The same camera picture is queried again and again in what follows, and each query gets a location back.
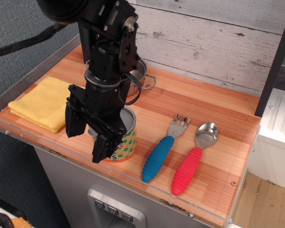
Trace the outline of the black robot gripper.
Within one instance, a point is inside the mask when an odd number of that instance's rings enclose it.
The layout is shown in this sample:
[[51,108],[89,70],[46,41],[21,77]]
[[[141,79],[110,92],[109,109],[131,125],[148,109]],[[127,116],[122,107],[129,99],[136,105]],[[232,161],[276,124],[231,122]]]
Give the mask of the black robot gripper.
[[66,134],[68,138],[82,135],[87,125],[99,134],[92,152],[94,163],[110,158],[126,132],[120,111],[125,106],[130,83],[125,78],[115,85],[107,82],[97,85],[87,80],[86,88],[74,84],[68,87]]

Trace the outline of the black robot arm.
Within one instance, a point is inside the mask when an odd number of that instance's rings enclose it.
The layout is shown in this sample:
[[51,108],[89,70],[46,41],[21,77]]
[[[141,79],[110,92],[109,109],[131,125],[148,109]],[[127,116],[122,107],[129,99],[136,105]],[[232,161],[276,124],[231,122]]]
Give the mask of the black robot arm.
[[49,19],[76,22],[82,29],[86,85],[68,88],[66,133],[78,136],[87,126],[96,131],[92,161],[99,163],[117,150],[126,134],[120,112],[130,104],[132,71],[140,60],[135,44],[138,16],[125,0],[40,0],[38,5]]

